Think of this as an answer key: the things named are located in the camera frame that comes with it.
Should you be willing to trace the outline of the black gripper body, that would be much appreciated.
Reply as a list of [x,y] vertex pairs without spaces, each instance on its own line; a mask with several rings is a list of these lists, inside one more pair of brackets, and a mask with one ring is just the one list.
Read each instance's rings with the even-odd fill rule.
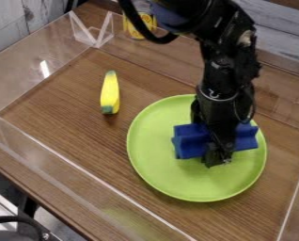
[[248,59],[241,63],[208,60],[202,81],[196,86],[190,104],[190,120],[201,123],[217,148],[233,148],[237,126],[248,124],[254,114],[254,87],[260,63]]

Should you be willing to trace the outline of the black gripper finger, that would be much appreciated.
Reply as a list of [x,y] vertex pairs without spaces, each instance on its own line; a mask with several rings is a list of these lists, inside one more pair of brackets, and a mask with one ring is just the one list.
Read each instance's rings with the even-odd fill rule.
[[208,168],[226,164],[232,160],[234,144],[226,142],[221,147],[214,142],[205,143],[205,154],[202,155],[202,163]]

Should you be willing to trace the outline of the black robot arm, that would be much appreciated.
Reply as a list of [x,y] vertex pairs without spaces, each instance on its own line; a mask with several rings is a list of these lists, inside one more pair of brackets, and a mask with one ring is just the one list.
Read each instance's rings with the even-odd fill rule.
[[256,56],[254,22],[232,0],[150,0],[160,26],[189,35],[200,44],[202,80],[190,104],[190,121],[209,134],[202,163],[228,163],[236,128],[254,114],[252,80],[261,69]]

